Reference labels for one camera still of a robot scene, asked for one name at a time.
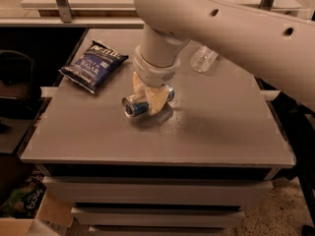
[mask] drawer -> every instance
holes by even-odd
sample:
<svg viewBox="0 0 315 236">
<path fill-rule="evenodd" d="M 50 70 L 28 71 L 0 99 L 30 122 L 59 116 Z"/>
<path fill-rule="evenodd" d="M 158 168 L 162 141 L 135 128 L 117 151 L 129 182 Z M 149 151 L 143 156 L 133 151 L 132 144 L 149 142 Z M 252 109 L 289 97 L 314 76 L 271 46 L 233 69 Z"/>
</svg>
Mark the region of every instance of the drawer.
<svg viewBox="0 0 315 236">
<path fill-rule="evenodd" d="M 165 208 L 72 208 L 82 224 L 152 227 L 235 227 L 243 211 Z"/>
<path fill-rule="evenodd" d="M 272 189 L 269 181 L 45 177 L 68 203 L 251 206 Z"/>
<path fill-rule="evenodd" d="M 222 229 L 91 226 L 94 236 L 223 236 Z"/>
</svg>

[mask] can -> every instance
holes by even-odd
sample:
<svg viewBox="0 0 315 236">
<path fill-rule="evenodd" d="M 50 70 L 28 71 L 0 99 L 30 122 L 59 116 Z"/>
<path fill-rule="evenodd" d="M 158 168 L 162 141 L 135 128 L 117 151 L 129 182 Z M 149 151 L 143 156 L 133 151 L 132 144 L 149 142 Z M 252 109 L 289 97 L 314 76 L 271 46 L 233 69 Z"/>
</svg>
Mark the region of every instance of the can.
<svg viewBox="0 0 315 236">
<path fill-rule="evenodd" d="M 168 85 L 168 97 L 166 102 L 170 102 L 175 98 L 175 90 L 171 85 Z M 136 98 L 135 94 L 124 97 L 122 99 L 122 107 L 127 117 L 134 118 L 144 114 L 149 110 L 149 104 L 145 97 Z"/>
</svg>

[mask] screw hole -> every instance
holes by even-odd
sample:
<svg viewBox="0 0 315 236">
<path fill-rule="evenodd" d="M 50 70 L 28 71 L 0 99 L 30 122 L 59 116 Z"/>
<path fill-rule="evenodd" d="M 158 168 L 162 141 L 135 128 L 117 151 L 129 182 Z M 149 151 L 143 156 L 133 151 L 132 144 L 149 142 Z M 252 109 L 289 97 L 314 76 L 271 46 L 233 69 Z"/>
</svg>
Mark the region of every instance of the screw hole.
<svg viewBox="0 0 315 236">
<path fill-rule="evenodd" d="M 293 28 L 288 28 L 284 31 L 283 35 L 292 35 L 294 32 Z"/>
<path fill-rule="evenodd" d="M 210 16 L 215 17 L 218 14 L 219 10 L 215 9 L 210 13 Z"/>
</svg>

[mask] white robotic arm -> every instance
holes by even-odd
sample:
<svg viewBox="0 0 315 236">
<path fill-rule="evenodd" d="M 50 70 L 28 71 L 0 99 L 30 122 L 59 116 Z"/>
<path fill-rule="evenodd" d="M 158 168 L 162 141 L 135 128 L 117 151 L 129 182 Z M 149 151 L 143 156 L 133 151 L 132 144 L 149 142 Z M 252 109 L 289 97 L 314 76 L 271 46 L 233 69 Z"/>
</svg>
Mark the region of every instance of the white robotic arm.
<svg viewBox="0 0 315 236">
<path fill-rule="evenodd" d="M 146 23 L 135 70 L 150 88 L 169 84 L 188 39 L 315 111 L 315 24 L 221 0 L 134 0 Z"/>
</svg>

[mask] transparent bottle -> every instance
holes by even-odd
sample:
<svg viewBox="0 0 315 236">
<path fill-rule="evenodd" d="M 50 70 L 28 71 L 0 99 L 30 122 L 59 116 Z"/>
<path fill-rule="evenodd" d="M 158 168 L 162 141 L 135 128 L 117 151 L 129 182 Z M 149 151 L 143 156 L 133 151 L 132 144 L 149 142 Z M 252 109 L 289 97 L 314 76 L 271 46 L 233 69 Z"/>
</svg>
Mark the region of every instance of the transparent bottle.
<svg viewBox="0 0 315 236">
<path fill-rule="evenodd" d="M 206 73 L 217 59 L 218 54 L 205 45 L 193 54 L 190 60 L 191 67 L 198 73 Z"/>
</svg>

